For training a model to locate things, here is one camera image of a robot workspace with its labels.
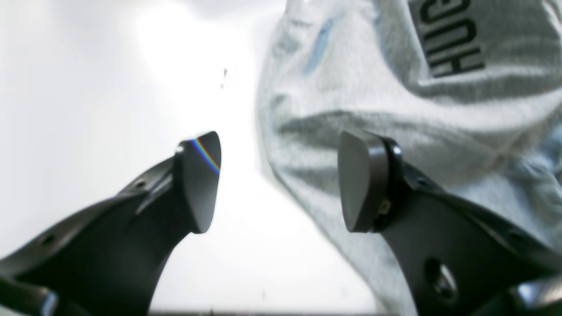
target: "screw hole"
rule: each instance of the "screw hole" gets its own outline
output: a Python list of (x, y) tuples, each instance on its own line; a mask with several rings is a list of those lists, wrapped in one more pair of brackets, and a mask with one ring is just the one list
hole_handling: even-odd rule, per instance
[(41, 241), (41, 246), (48, 246), (50, 244), (53, 243), (53, 241), (55, 241), (55, 236), (54, 235), (49, 235), (47, 237), (45, 237), (42, 241)]
[(140, 180), (139, 182), (137, 182), (137, 183), (135, 184), (135, 188), (139, 188), (139, 189), (140, 189), (140, 188), (144, 188), (145, 185), (146, 185), (146, 181)]
[(447, 266), (439, 260), (431, 258), (425, 262), (425, 280), (445, 301), (451, 302), (457, 297), (455, 278)]
[(525, 237), (523, 237), (523, 235), (518, 231), (510, 231), (508, 235), (509, 238), (513, 239), (516, 242), (522, 242), (525, 240)]

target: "gray cloth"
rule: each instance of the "gray cloth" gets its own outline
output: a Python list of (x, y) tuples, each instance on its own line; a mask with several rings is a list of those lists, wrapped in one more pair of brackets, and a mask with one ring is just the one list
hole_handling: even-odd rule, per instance
[(405, 160), (562, 251), (562, 22), (549, 0), (289, 0), (258, 92), (278, 180), (366, 279), (415, 315), (374, 234), (348, 233), (338, 135), (394, 138)]

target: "black plastic part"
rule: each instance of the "black plastic part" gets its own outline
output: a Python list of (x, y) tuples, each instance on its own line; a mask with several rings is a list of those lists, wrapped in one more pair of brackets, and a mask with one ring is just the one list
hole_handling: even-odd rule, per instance
[[(562, 274), (562, 258), (508, 220), (442, 191), (401, 160), (391, 139), (366, 132), (341, 135), (338, 168), (347, 228), (381, 233), (419, 315), (539, 312), (518, 304), (509, 291)], [(384, 225), (377, 223), (381, 215)], [(541, 309), (557, 304), (551, 300)]]
[(390, 162), (382, 139), (363, 131), (339, 138), (338, 174), (343, 219), (350, 232), (368, 232), (386, 196)]
[(54, 316), (58, 295), (47, 288), (0, 278), (0, 295), (5, 306), (31, 316)]
[[(57, 293), (57, 316), (146, 315), (173, 248), (189, 232), (209, 228), (220, 154), (214, 132), (182, 142), (173, 158), (117, 196), (70, 216), (0, 261), (0, 276)], [(10, 306), (6, 293), (0, 287), (0, 304)]]

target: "light blue stain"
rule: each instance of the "light blue stain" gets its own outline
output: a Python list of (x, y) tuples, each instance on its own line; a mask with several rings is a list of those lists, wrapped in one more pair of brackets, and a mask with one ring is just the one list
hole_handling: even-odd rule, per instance
[(314, 42), (314, 48), (312, 49), (312, 54), (310, 55), (308, 63), (306, 63), (305, 68), (302, 70), (304, 75), (310, 75), (320, 64), (324, 53), (326, 52), (326, 47), (328, 46), (328, 40), (330, 38), (330, 33), (334, 27), (334, 19), (330, 19), (324, 23), (318, 36), (316, 37), (316, 42)]
[(54, 293), (49, 293), (49, 295), (47, 295), (47, 299), (45, 300), (41, 308), (41, 315), (42, 316), (52, 315), (57, 302), (58, 302), (57, 295), (55, 295)]

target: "white background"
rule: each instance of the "white background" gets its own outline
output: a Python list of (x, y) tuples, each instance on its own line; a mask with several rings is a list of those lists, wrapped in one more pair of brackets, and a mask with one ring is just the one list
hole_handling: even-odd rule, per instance
[(283, 10), (281, 0), (1, 0), (0, 257), (215, 130), (213, 223), (174, 250), (152, 309), (373, 313), (364, 281), (260, 153), (256, 86)]

